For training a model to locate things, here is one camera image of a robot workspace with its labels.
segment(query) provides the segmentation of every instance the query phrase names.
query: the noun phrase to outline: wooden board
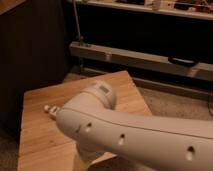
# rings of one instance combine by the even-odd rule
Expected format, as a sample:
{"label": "wooden board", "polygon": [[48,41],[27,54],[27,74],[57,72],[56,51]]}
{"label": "wooden board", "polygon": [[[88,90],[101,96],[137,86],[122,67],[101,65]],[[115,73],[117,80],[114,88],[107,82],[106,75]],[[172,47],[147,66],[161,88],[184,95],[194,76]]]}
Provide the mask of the wooden board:
{"label": "wooden board", "polygon": [[0,15],[22,4],[26,0],[0,0]]}
{"label": "wooden board", "polygon": [[[151,115],[151,111],[126,71],[29,91],[24,97],[19,171],[70,171],[75,143],[59,132],[55,121],[44,113],[43,107],[46,104],[62,106],[92,80],[104,80],[113,86],[117,95],[117,111]],[[114,155],[106,153],[98,161],[112,156]]]}

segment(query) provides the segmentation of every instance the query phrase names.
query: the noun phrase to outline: wooden table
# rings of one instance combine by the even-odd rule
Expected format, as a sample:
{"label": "wooden table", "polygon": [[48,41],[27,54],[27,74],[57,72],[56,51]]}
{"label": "wooden table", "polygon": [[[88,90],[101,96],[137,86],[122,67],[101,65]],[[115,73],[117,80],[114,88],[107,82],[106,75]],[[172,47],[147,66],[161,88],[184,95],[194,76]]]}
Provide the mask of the wooden table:
{"label": "wooden table", "polygon": [[[126,71],[59,84],[25,93],[19,171],[70,171],[75,143],[65,137],[43,111],[44,105],[62,106],[92,80],[104,80],[117,93],[116,110],[151,115],[143,97]],[[112,157],[106,153],[98,161]]]}
{"label": "wooden table", "polygon": [[0,15],[8,12],[26,0],[0,0]]}

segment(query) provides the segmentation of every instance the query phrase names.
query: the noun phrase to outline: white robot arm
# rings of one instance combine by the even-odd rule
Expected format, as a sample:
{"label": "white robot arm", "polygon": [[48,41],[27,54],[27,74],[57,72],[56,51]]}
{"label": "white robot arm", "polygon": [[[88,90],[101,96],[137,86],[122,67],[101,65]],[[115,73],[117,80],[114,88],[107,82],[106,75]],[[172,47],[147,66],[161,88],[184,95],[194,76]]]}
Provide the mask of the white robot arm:
{"label": "white robot arm", "polygon": [[157,170],[213,170],[212,122],[120,113],[115,102],[112,87],[96,81],[57,110],[58,128],[85,160],[108,151]]}

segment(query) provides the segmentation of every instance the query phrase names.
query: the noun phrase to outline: screw hole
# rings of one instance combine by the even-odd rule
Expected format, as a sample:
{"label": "screw hole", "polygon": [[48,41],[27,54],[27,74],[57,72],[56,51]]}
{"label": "screw hole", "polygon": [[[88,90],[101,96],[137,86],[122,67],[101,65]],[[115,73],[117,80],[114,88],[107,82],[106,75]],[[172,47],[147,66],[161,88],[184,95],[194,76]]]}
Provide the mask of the screw hole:
{"label": "screw hole", "polygon": [[193,146],[189,146],[186,153],[186,159],[192,161],[195,158],[195,149]]}
{"label": "screw hole", "polygon": [[121,134],[119,141],[118,141],[118,145],[123,145],[124,144],[124,139],[125,139],[125,134]]}
{"label": "screw hole", "polygon": [[87,126],[86,126],[86,132],[90,132],[91,131],[91,128],[92,128],[92,123],[88,123]]}

